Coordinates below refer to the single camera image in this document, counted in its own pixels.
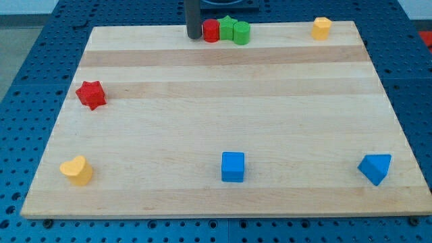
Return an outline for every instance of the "green block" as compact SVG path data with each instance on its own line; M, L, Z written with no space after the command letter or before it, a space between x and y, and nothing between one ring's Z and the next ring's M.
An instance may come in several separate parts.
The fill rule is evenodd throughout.
M233 40L234 24L237 20L225 16L224 18L217 19L219 21L219 39L221 40Z
M234 24L234 43L246 45L250 40L250 25L247 22L237 22Z

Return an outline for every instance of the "yellow block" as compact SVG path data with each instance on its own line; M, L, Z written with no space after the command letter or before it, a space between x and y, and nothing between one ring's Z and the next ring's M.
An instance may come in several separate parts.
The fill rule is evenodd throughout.
M85 186L92 178L93 168L84 156L79 155L60 165L60 172L75 186Z
M317 41L327 40L331 27L331 20L326 17L316 18L313 22L312 37Z

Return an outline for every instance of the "wooden board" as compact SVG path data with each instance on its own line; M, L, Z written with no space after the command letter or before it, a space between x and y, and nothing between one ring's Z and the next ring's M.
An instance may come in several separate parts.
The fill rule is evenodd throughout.
M94 28L22 209L27 218L429 215L432 196L353 22L253 24L251 42L184 26ZM100 80L108 104L75 90ZM244 151L243 183L221 181ZM357 165L391 153L375 187ZM94 168L74 187L59 165Z

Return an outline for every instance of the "blue block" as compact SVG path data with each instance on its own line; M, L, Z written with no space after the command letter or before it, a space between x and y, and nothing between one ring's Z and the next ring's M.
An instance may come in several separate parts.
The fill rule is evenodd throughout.
M357 168L378 186L387 176L391 159L391 155L366 155Z
M243 182L244 153L222 153L222 182Z

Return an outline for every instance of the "plastic block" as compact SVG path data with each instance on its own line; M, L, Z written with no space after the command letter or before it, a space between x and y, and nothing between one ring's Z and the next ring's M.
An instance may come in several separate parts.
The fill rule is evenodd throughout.
M82 83L81 88L76 91L76 95L80 98L83 105L88 105L90 110L96 109L99 105L105 105L105 92L103 92L99 81Z
M327 40L331 27L331 20L326 17L315 18L312 27L312 37L317 41Z
M221 40L233 40L234 35L234 24L237 22L237 20L225 16L224 18L217 19L220 23L219 27L219 38Z
M60 165L60 172L75 186L85 186L92 178L93 168L87 159L79 155Z
M222 182L243 182L244 153L222 153Z
M250 25L247 22L240 21L234 24L233 41L237 45L246 45L250 40Z
M357 168L378 186L387 176L391 159L391 155L366 155Z
M204 41L214 43L219 40L219 21L209 19L202 23L202 31L204 32Z

